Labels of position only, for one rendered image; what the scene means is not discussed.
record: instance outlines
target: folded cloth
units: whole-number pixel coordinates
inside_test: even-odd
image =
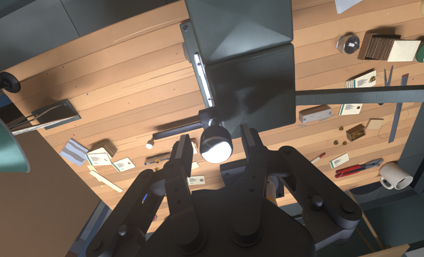
[[[87,148],[71,138],[67,145],[60,152],[60,155],[72,163],[77,164],[78,166],[82,166],[87,161],[85,156],[87,152]]]

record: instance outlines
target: mug handle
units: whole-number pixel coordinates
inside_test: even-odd
[[[393,185],[391,185],[391,186],[387,186],[384,182],[383,182],[383,179],[384,179],[384,177],[380,177],[380,182],[382,183],[382,185],[386,188],[386,189],[393,189],[394,187],[393,187]]]

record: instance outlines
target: white mug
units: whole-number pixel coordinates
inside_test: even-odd
[[[387,189],[401,190],[406,188],[413,180],[413,177],[410,176],[405,170],[399,167],[395,163],[386,163],[380,168],[380,182]],[[383,180],[386,179],[391,186],[387,186]]]

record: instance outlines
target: workbench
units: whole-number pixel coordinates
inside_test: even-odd
[[[340,36],[353,32],[361,40],[366,31],[402,35],[403,39],[424,36],[424,17],[418,0],[365,0],[337,15],[334,0],[293,0],[296,90],[344,88],[352,77],[371,69],[377,70],[377,85],[383,86],[383,69],[394,65],[392,86],[400,85],[402,75],[409,73],[408,85],[424,84],[424,63],[363,61],[358,51],[351,55],[336,48]],[[82,36],[60,47],[17,64],[5,71],[21,82],[21,91],[8,96],[17,108],[29,115],[32,111],[69,99],[81,119],[55,127],[40,129],[44,139],[60,153],[73,138],[90,148],[111,140],[118,152],[112,161],[130,158],[136,168],[119,173],[112,166],[101,166],[97,172],[123,189],[117,193],[90,175],[87,165],[78,167],[66,161],[77,175],[110,207],[114,208],[139,172],[160,164],[144,165],[147,157],[171,151],[180,135],[156,141],[153,149],[145,144],[153,133],[172,128],[176,121],[187,119],[205,108],[192,65],[182,48],[180,23],[188,20],[183,1],[174,2],[132,17],[96,32]],[[358,115],[339,116],[340,105],[331,105],[332,114],[324,121],[301,126],[295,124],[261,132],[270,150],[289,145],[312,160],[323,152],[315,165],[342,190],[350,190],[379,180],[378,168],[346,177],[334,178],[329,161],[348,153],[350,161],[340,166],[363,164],[377,158],[386,162],[400,158],[410,135],[421,103],[403,105],[394,142],[388,144],[391,119],[396,104],[364,104]],[[297,106],[296,112],[312,106]],[[367,130],[353,142],[345,131],[365,125],[370,118],[384,119],[379,130]],[[199,141],[202,129],[189,132]],[[233,140],[234,152],[227,162],[245,158],[239,138]],[[205,185],[191,190],[219,189],[224,186],[219,164],[210,164],[198,154],[193,162],[199,168],[192,175],[204,175]],[[278,198],[279,206],[295,199],[286,190]],[[168,216],[167,201],[161,204],[154,231]]]

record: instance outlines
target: string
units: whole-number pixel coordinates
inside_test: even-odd
[[[409,110],[406,110],[407,111],[407,117],[402,121],[402,123],[400,123],[400,124],[398,124],[398,126],[400,126],[400,125],[402,125],[407,119],[408,119],[408,117],[409,117]],[[392,118],[394,118],[394,114],[391,116],[391,118],[389,119],[389,121],[388,122],[386,122],[381,128],[380,128],[380,130],[379,130],[379,138],[380,139],[385,139],[385,138],[388,138],[388,137],[390,137],[390,136],[387,136],[387,137],[380,137],[380,131],[383,129],[383,127],[384,126],[386,126],[387,124],[389,124],[389,123],[391,123],[392,121],[391,121],[391,119]]]

